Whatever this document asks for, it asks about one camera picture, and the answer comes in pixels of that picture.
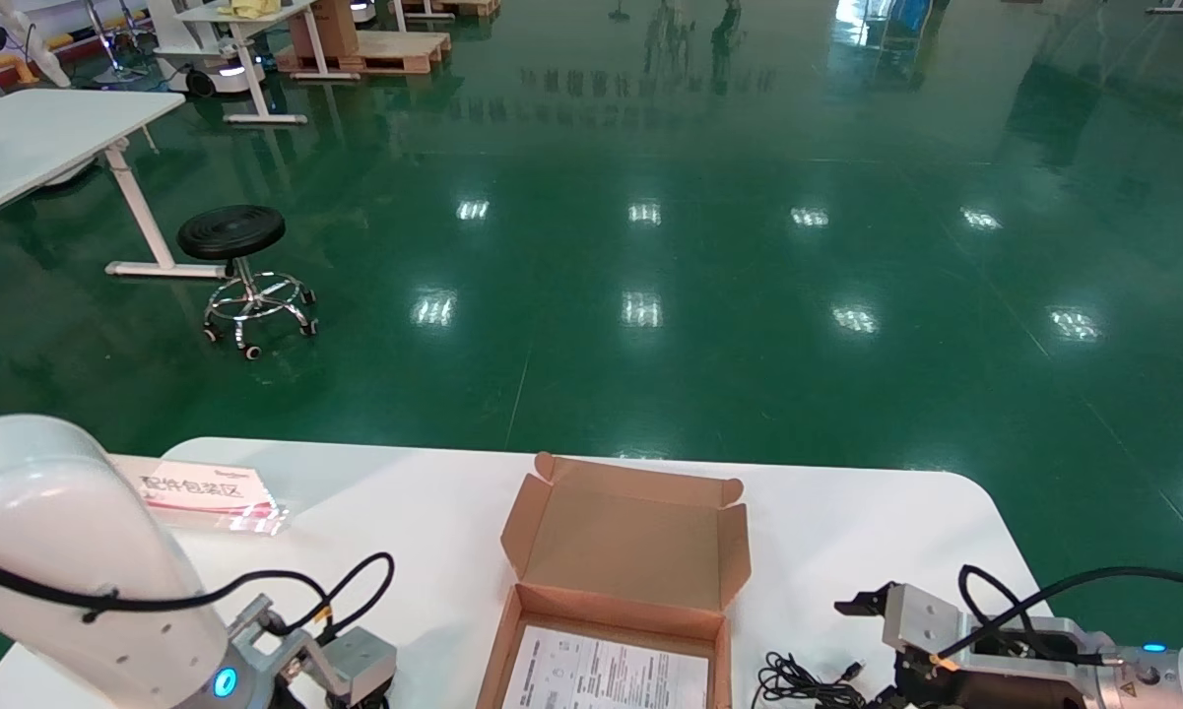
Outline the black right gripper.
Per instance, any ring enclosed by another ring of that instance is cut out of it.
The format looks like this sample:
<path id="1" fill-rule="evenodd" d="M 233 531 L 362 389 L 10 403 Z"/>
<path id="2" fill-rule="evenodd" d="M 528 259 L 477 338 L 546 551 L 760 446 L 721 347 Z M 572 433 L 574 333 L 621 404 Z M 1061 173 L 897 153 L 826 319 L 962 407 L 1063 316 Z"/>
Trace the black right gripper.
<path id="1" fill-rule="evenodd" d="M 897 584 L 858 592 L 835 602 L 840 615 L 887 615 L 888 594 Z M 894 685 L 867 701 L 866 709 L 914 708 L 1081 708 L 1082 695 L 1064 679 L 1023 675 L 948 672 L 935 669 L 919 652 L 897 652 Z"/>

